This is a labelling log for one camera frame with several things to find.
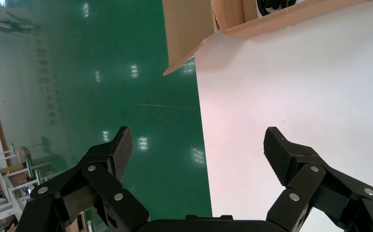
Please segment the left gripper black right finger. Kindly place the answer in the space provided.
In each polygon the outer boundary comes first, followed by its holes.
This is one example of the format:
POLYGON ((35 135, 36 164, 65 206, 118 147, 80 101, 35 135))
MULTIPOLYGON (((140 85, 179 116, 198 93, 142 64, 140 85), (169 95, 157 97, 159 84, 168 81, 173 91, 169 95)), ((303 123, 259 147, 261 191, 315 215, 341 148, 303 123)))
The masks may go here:
POLYGON ((284 191, 266 220, 298 232, 312 209, 345 232, 373 232, 373 187, 330 167, 317 152, 266 129, 264 154, 284 191))

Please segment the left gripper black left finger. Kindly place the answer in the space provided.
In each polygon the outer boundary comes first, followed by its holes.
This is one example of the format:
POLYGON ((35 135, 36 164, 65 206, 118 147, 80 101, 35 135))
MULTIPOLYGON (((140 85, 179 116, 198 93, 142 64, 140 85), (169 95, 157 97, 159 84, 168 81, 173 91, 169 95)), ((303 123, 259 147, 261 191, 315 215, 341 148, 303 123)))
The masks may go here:
POLYGON ((92 146, 77 165, 37 186, 18 221, 18 232, 63 232, 90 208, 113 232, 135 232, 150 221, 147 209, 121 179, 133 150, 123 126, 107 143, 92 146))

